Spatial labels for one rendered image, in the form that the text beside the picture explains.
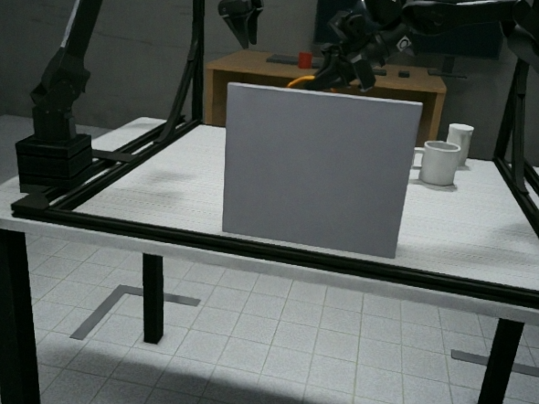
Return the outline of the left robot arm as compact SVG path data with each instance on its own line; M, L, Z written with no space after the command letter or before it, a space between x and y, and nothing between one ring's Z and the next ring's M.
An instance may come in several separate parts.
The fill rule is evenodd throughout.
M500 22L509 50L532 65L539 76L539 14L526 0L463 4L430 1L409 3L406 0L364 2L370 20L383 25L375 32L386 44L388 59L404 50L416 57L421 42L415 39L414 33L434 37L455 27ZM342 40L340 47L351 45L349 47L354 52L373 35L373 32L364 33L365 22L362 15L351 16L346 11L338 11L327 26Z

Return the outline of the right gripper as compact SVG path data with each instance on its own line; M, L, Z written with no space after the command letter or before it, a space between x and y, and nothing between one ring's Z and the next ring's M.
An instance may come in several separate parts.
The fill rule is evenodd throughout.
M222 19L244 49L248 48L248 40L251 45L257 44L258 17L263 11L257 8L261 7L263 0L221 0L217 6L220 16L228 15Z

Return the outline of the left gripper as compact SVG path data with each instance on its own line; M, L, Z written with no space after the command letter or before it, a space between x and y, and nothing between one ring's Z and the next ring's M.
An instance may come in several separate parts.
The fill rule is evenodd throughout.
M346 44L340 49L331 43L321 46L320 51L323 58L325 56L323 65L313 75L313 80L307 80L303 84L305 90L351 88L350 82L359 80L358 90L366 92L375 86L376 78L372 68L383 67L388 60L386 44L375 31L370 39L354 52Z

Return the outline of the white cylinder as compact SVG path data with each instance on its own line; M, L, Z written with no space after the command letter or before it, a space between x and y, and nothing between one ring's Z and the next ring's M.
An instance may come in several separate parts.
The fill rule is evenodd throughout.
M473 129L473 127L464 124L451 124L449 126L447 142L456 144L460 147L460 156L457 166L464 166L466 164Z

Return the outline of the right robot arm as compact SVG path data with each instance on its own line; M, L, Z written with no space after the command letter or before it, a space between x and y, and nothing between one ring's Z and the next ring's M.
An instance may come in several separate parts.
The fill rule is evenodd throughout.
M37 105L32 108L35 137L30 142L66 144L78 137L72 104L85 93L90 78L91 73L84 69L84 57L102 1L75 1L61 47L49 61L41 82L30 92Z

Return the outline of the white mug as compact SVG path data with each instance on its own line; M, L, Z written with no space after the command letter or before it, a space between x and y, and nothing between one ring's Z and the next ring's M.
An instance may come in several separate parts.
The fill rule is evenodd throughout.
M421 164L415 165L415 154L422 153ZM448 186L454 181L459 156L460 147L456 144L441 141L425 142L424 148L415 148L411 169L419 170L418 177L426 183Z

